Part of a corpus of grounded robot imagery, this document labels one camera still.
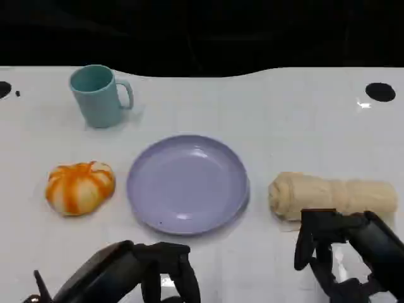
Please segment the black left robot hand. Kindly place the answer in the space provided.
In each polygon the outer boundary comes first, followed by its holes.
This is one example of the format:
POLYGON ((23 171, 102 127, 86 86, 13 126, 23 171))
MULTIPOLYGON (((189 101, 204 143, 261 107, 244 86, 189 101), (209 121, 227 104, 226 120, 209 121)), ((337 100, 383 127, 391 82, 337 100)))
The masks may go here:
POLYGON ((54 302, 119 302, 137 286, 144 302, 200 302, 189 262, 189 246, 169 242, 151 245, 122 241, 96 252, 61 287, 54 302), (177 295, 161 297, 161 276, 174 282, 177 295))

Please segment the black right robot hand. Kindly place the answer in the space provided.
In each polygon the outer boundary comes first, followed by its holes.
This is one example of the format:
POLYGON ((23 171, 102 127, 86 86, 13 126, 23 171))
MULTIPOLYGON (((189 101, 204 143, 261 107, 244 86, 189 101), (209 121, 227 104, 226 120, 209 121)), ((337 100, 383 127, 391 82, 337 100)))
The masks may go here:
POLYGON ((342 215, 334 209, 304 209, 295 247, 294 268, 310 266, 330 302, 369 302, 391 293, 403 302, 403 243, 373 212, 342 215), (371 270, 366 283, 338 282, 332 273, 333 243, 349 243, 371 270))

